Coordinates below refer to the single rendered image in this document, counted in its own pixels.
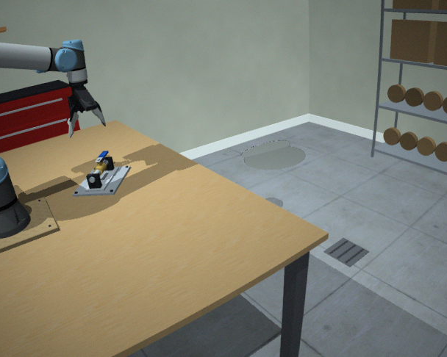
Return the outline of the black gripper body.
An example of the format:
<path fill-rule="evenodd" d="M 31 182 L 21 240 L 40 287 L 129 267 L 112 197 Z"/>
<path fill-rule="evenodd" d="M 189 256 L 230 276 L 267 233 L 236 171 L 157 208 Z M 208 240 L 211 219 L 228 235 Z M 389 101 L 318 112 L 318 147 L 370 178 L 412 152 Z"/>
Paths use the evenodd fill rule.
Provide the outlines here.
<path fill-rule="evenodd" d="M 74 83 L 70 83 L 69 82 L 69 86 L 71 86 L 71 90 L 72 90 L 72 95 L 68 97 L 68 105 L 69 105 L 69 109 L 74 105 L 74 103 L 76 104 L 76 108 L 78 111 L 80 111 L 81 113 L 83 113 L 83 111 L 85 111 L 85 109 L 83 108 L 83 106 L 80 104 L 78 98 L 75 96 L 74 94 L 74 88 L 78 88 L 78 87 L 84 87 L 84 84 L 87 84 L 87 79 L 83 82 L 74 82 Z M 80 86 L 79 86 L 80 85 Z M 72 103 L 73 102 L 73 103 Z"/>

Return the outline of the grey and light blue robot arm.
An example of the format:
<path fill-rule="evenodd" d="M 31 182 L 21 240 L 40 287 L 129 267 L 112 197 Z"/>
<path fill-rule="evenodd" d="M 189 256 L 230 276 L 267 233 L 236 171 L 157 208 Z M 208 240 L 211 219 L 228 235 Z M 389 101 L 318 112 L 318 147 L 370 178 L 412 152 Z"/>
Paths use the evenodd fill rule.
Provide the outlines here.
<path fill-rule="evenodd" d="M 64 41 L 61 48 L 0 43 L 0 68 L 35 70 L 37 73 L 67 72 L 70 83 L 87 79 L 81 40 Z M 86 112 L 97 108 L 85 86 L 74 88 L 74 94 Z M 7 165 L 0 157 L 0 239 L 23 231 L 29 222 L 29 213 L 18 201 Z"/>

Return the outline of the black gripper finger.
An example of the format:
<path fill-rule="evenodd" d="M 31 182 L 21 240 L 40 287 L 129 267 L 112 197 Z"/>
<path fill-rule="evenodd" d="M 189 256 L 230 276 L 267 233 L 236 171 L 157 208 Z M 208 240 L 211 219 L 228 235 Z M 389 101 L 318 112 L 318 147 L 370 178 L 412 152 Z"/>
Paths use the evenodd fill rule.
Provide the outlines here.
<path fill-rule="evenodd" d="M 98 102 L 96 102 L 97 104 L 98 104 Z M 97 109 L 93 109 L 92 110 L 92 113 L 95 115 L 95 116 L 97 116 L 100 120 L 101 120 L 101 123 L 104 125 L 104 126 L 106 126 L 106 123 L 105 123 L 105 120 L 104 120 L 104 116 L 103 116 L 103 114 L 102 114 L 102 110 L 101 110 L 101 107 L 99 106 L 99 104 L 98 104 L 98 106 L 97 106 Z"/>
<path fill-rule="evenodd" d="M 78 110 L 76 108 L 76 104 L 74 103 L 74 105 L 70 109 L 70 118 L 68 119 L 68 125 L 69 125 L 68 133 L 69 133 L 70 138 L 71 138 L 72 134 L 74 133 L 75 122 L 79 118 L 77 111 Z"/>

